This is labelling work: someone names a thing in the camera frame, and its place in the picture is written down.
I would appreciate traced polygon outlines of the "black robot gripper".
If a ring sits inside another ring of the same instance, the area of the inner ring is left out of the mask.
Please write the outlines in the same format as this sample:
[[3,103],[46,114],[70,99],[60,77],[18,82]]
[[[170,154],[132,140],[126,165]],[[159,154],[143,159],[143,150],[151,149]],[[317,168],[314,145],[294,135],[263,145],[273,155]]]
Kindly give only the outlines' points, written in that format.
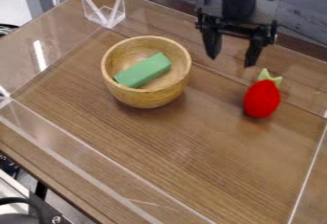
[[222,51],[223,34],[251,41],[246,52],[245,67],[257,64],[263,48],[275,42],[278,22],[257,11],[257,0],[223,0],[214,9],[196,9],[195,27],[199,29],[207,56],[215,59]]

